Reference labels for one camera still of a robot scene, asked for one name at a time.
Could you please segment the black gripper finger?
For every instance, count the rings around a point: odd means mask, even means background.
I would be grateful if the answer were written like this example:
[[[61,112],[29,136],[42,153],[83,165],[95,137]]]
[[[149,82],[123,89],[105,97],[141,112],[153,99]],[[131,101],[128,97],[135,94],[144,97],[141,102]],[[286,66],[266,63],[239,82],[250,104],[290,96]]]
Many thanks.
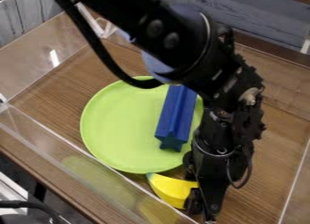
[[[215,223],[215,216],[211,215],[204,208],[203,198],[200,190],[197,188],[191,188],[188,196],[184,202],[184,208],[188,215],[201,215],[204,223]]]

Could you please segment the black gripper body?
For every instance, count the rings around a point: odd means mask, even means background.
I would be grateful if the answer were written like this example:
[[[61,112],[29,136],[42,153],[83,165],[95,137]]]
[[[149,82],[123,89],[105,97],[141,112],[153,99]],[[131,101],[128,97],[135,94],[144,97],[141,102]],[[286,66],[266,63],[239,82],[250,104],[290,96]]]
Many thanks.
[[[204,208],[215,217],[220,213],[225,190],[240,189],[252,174],[254,145],[236,146],[216,151],[197,135],[191,141],[191,151],[183,158],[184,179],[197,182]]]

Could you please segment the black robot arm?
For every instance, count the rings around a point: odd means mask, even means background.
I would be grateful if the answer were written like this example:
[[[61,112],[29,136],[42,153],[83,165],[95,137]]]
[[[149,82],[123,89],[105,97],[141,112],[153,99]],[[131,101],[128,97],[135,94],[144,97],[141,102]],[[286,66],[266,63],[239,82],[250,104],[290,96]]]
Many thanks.
[[[252,174],[254,143],[263,123],[263,79],[235,52],[231,27],[200,10],[161,0],[54,0],[97,58],[129,85],[152,89],[183,84],[203,102],[200,125],[183,158],[185,177],[197,188],[185,196],[185,209],[215,224],[228,188],[240,189]],[[116,64],[76,4],[85,4],[127,34],[131,43],[160,63],[151,79],[139,81]]]

